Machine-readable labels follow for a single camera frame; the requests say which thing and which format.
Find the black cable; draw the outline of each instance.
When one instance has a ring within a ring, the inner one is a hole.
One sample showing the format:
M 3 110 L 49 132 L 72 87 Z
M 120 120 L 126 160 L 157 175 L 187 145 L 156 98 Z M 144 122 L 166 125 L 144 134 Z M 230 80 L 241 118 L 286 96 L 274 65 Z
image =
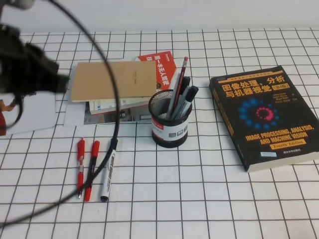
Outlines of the black cable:
M 115 96 L 115 102 L 116 102 L 116 116 L 115 116 L 115 129 L 114 129 L 114 133 L 113 133 L 113 139 L 117 139 L 118 133 L 119 133 L 119 127 L 120 127 L 120 100 L 119 100 L 119 93 L 118 93 L 118 89 L 116 86 L 116 82 L 115 82 L 115 78 L 112 72 L 112 69 L 110 67 L 110 65 L 108 64 L 106 57 L 104 56 L 101 48 L 96 44 L 96 42 L 94 41 L 94 39 L 92 38 L 92 36 L 88 33 L 88 31 L 85 29 L 85 27 L 66 9 L 64 8 L 60 3 L 54 1 L 54 0 L 48 0 L 48 2 L 52 3 L 53 5 L 55 5 L 59 10 L 61 10 L 62 12 L 64 12 L 72 21 L 73 23 L 82 31 L 84 32 L 84 34 L 89 38 L 89 40 L 92 42 L 93 46 L 96 48 L 97 52 L 99 53 L 99 55 L 102 57 L 105 67 L 107 68 L 109 74 L 110 74 L 110 78 L 111 78 L 111 82 L 112 82 L 112 86 L 113 86 L 113 91 L 114 91 L 114 96 Z M 106 165 L 106 163 L 108 162 L 111 153 L 113 151 L 113 149 L 116 146 L 116 140 L 111 140 L 110 143 L 110 147 L 109 150 L 107 151 L 102 163 L 100 164 L 100 166 L 96 169 L 95 173 L 93 174 L 93 179 L 96 178 L 96 176 L 103 170 L 104 166 Z M 85 184 L 79 189 L 79 190 L 83 190 L 87 187 L 89 187 L 91 185 L 90 181 L 86 181 Z M 53 204 L 49 205 L 48 207 L 45 207 L 41 210 L 38 210 L 32 214 L 29 215 L 25 215 L 22 216 L 20 218 L 14 219 L 10 222 L 6 222 L 3 224 L 0 224 L 0 229 L 13 225 L 13 224 L 17 224 L 20 223 L 26 219 L 30 219 L 32 217 L 38 216 L 42 213 L 45 213 L 55 207 L 57 207 L 58 205 L 64 203 L 65 201 L 69 200 L 70 198 L 72 198 L 73 196 L 75 196 L 77 194 L 77 189 L 75 189 L 72 193 L 68 194 L 67 196 L 65 196 L 64 198 L 62 198 L 61 200 L 54 202 Z
M 21 115 L 23 113 L 23 101 L 22 101 L 22 96 L 21 94 L 17 93 L 17 92 L 13 92 L 14 95 L 14 100 L 16 101 L 16 104 L 19 107 L 19 112 L 18 115 L 15 119 L 15 121 L 13 123 L 10 124 L 6 124 L 6 125 L 0 125 L 0 130 L 7 130 L 12 128 L 13 126 L 16 125 L 16 123 L 18 123 L 18 121 L 21 119 Z

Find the brown notebook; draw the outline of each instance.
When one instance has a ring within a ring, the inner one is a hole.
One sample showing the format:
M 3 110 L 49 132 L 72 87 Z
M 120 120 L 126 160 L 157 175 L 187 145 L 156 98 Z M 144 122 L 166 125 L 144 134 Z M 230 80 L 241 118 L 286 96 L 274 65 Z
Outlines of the brown notebook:
M 109 63 L 118 86 L 120 98 L 151 97 L 156 93 L 156 63 Z M 71 101 L 114 99 L 110 74 L 104 63 L 78 63 L 71 92 Z

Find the white wall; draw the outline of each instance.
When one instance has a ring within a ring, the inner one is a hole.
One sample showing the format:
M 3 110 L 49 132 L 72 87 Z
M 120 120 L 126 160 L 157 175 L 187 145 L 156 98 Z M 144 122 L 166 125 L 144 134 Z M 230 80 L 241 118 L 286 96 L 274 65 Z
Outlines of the white wall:
M 319 25 L 317 0 L 60 0 L 90 30 L 208 29 Z M 76 31 L 50 3 L 6 7 L 2 20 L 24 31 Z

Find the black book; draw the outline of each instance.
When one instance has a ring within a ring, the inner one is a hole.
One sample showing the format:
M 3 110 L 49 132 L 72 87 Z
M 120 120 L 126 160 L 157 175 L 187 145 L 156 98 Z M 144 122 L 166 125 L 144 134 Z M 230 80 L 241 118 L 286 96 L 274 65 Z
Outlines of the black book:
M 246 171 L 319 158 L 319 121 L 283 67 L 213 77 L 209 88 Z

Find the black mesh pen holder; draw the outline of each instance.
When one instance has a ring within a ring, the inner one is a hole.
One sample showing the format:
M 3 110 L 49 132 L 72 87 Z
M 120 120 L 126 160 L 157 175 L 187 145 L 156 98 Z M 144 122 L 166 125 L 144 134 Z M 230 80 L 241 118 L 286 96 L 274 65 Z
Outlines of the black mesh pen holder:
M 182 145 L 188 136 L 188 116 L 192 109 L 189 106 L 185 116 L 179 119 L 166 120 L 173 90 L 157 92 L 149 101 L 149 111 L 152 115 L 152 138 L 159 146 L 175 148 Z

